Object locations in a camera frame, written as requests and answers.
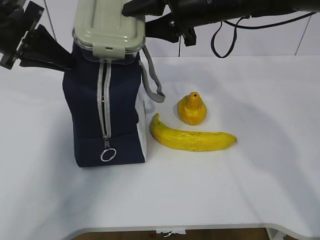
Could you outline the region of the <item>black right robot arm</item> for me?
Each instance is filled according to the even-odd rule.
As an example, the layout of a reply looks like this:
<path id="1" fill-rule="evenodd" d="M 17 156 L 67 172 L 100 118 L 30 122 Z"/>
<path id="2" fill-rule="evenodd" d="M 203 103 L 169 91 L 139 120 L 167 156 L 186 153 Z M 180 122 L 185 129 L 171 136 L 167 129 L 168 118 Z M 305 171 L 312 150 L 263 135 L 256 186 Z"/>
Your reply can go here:
<path id="1" fill-rule="evenodd" d="M 156 16 L 145 24 L 145 36 L 194 46 L 195 28 L 242 18 L 319 12 L 318 0 L 131 0 L 123 5 L 126 17 Z"/>

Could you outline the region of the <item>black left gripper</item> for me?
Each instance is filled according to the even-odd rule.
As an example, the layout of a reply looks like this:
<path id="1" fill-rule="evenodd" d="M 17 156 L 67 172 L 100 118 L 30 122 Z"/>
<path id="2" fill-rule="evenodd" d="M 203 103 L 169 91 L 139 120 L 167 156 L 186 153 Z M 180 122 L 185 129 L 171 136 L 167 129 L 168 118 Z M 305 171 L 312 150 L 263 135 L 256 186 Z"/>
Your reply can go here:
<path id="1" fill-rule="evenodd" d="M 35 28 L 45 10 L 33 1 L 29 1 L 24 8 L 25 3 L 24 0 L 0 2 L 0 66 L 9 70 L 19 58 L 22 39 Z M 72 54 L 43 25 L 40 24 L 31 35 L 31 59 L 22 59 L 20 67 L 66 72 L 76 65 Z"/>

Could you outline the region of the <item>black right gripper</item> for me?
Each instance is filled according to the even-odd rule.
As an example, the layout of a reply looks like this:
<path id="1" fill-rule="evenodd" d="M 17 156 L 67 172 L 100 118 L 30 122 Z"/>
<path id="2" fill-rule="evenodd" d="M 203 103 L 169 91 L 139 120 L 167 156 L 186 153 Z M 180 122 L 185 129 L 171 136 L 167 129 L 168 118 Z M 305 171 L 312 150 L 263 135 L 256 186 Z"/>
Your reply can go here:
<path id="1" fill-rule="evenodd" d="M 192 3 L 193 0 L 131 0 L 123 5 L 122 15 L 162 16 L 166 5 L 169 5 L 174 21 L 156 19 L 146 22 L 145 36 L 177 43 L 181 35 L 185 46 L 194 46 L 197 36 L 194 27 L 188 23 Z"/>

